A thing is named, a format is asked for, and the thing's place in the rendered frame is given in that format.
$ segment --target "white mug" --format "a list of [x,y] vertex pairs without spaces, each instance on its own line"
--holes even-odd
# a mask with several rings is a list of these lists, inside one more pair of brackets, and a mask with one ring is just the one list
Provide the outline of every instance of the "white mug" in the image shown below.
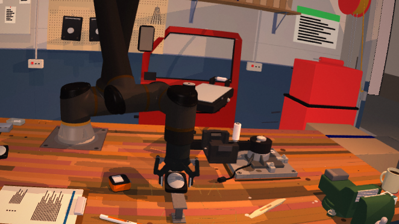
[[399,191],[399,169],[388,168],[388,171],[381,173],[380,181],[382,183],[381,188],[384,191],[388,191],[392,194],[396,194]]

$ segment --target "wall outlet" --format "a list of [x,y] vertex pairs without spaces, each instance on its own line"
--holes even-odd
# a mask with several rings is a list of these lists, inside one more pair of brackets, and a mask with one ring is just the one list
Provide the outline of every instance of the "wall outlet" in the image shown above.
[[255,62],[247,62],[247,70],[253,72],[261,72],[262,71],[262,64],[255,63]]
[[30,69],[43,69],[44,60],[43,59],[29,59],[28,68]]

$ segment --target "red toolbox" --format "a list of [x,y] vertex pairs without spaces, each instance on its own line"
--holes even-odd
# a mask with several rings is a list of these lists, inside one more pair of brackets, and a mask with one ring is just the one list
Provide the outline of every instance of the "red toolbox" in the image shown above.
[[295,59],[289,94],[307,104],[355,107],[363,72],[344,61]]
[[340,123],[353,125],[357,108],[338,109],[303,105],[297,99],[285,95],[279,129],[305,130],[306,123]]

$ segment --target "blue wall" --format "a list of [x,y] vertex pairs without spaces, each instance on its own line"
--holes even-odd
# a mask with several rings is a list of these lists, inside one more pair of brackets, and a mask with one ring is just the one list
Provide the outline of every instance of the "blue wall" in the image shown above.
[[[98,51],[38,50],[43,69],[29,69],[34,50],[0,49],[0,117],[60,120],[60,89],[71,82],[95,86],[101,76],[102,56]],[[140,81],[142,54],[129,53],[134,79]],[[193,79],[228,77],[231,60],[152,55],[150,72],[176,77],[185,73]],[[263,64],[262,72],[246,70],[241,61],[236,121],[243,128],[278,129],[284,93],[289,92],[292,69],[289,66]],[[92,122],[137,124],[134,114],[92,117]]]

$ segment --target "wooden tabletop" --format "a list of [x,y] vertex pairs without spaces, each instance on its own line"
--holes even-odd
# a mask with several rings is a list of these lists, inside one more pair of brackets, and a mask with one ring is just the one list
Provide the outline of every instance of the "wooden tabletop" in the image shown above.
[[[7,119],[0,118],[0,123]],[[83,223],[108,223],[100,214],[143,224],[172,223],[171,194],[153,174],[156,155],[165,157],[164,126],[92,123],[94,128],[108,128],[101,151],[39,148],[60,124],[27,119],[11,132],[0,133],[0,145],[10,148],[8,158],[0,160],[0,187],[88,188]],[[195,139],[203,129],[212,128],[196,127]],[[225,166],[209,164],[203,151],[191,150],[190,158],[199,158],[200,176],[186,193],[186,223],[350,223],[351,219],[329,218],[321,205],[325,194],[318,184],[325,169],[344,169],[356,185],[381,186],[380,172],[318,131],[242,128],[240,140],[254,135],[271,138],[298,177],[216,183],[229,175]],[[129,177],[131,190],[111,191],[108,178],[118,174]],[[280,198],[286,201],[277,208],[253,219],[245,216]],[[392,220],[399,220],[399,203]]]

